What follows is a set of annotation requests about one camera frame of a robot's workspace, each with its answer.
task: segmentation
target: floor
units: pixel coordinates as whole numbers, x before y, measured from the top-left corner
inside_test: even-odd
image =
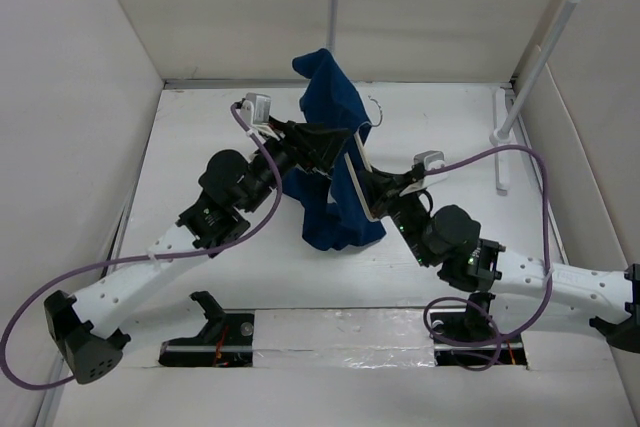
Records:
[[[357,87],[374,122],[377,107],[368,97],[384,111],[381,127],[373,130],[366,144],[373,165],[380,169],[406,171],[414,154],[425,150],[443,150],[452,163],[490,147],[496,85]],[[229,114],[231,103],[247,91],[251,89],[163,93],[122,255],[143,251],[191,205],[200,190],[197,178],[213,153],[225,148],[252,152]],[[303,120],[297,106],[302,88],[258,92],[272,97],[274,116]],[[507,196],[496,193],[492,159],[452,172],[430,191],[436,207],[457,203],[479,220],[483,237],[539,257],[538,183],[524,155],[512,154],[509,162],[512,187]],[[268,207],[266,202],[249,219],[260,218]],[[454,293],[438,280],[436,269],[416,265],[390,223],[385,222],[387,236],[375,245],[319,252],[300,237],[302,214],[297,202],[285,198],[260,235],[186,273],[150,299],[139,315],[184,312],[188,295],[195,290],[209,290],[227,309],[267,313],[296,309],[281,311],[285,316],[299,316],[297,309],[304,308],[407,309]],[[560,257],[553,242],[552,258]],[[295,320],[285,319],[292,325]],[[163,335],[184,335],[186,325],[165,323]],[[305,328],[312,335],[320,331],[321,323],[299,325],[304,337]],[[205,420],[242,426],[635,425],[603,341],[531,333],[525,345],[532,359],[529,370],[495,367],[483,374],[458,368],[335,368],[322,363],[325,368],[272,364],[234,371],[164,369],[155,362],[158,345],[148,345],[126,356],[99,382],[65,387],[50,425],[175,425]]]

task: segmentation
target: transparent plastic sheet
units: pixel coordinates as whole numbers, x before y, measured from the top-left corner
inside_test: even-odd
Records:
[[[256,367],[435,367],[422,309],[256,312]]]

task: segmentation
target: white wall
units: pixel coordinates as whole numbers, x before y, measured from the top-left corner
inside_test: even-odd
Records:
[[[640,262],[640,0],[583,0],[523,116],[549,164],[551,202],[572,262]],[[640,356],[621,355],[640,419]]]
[[[341,0],[355,80],[507,81],[549,0]],[[164,78],[296,78],[327,0],[120,0]]]
[[[162,83],[117,0],[0,0],[0,13],[4,328],[45,281],[104,258]],[[9,350],[32,382],[56,352],[41,305]],[[40,399],[0,376],[0,424],[32,425]]]

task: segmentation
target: navy blue fabric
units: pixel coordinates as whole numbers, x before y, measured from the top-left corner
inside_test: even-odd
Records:
[[[300,110],[307,122],[323,123],[328,128],[348,128],[365,142],[371,127],[362,125],[369,118],[353,84],[344,75],[326,49],[296,57],[293,70],[310,79],[300,99]],[[347,245],[362,246],[380,240],[386,234],[380,222],[365,217],[344,160],[344,153],[356,168],[362,159],[355,140],[349,139],[334,167],[332,178],[306,174],[298,169],[284,178],[284,193],[304,206],[302,238],[319,250],[342,250]]]

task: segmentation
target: blue cloth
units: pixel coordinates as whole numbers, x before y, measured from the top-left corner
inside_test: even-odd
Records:
[[[300,99],[300,110],[310,123],[327,128],[360,130],[364,143],[371,127],[364,105],[353,84],[326,49],[293,59],[293,70],[310,79]],[[350,138],[338,157],[332,178],[320,174],[291,171],[284,179],[284,193],[303,205],[302,238],[319,250],[342,250],[347,245],[362,246],[386,234],[380,222],[369,222],[362,211],[351,182],[344,154],[356,169],[363,168],[355,140]]]

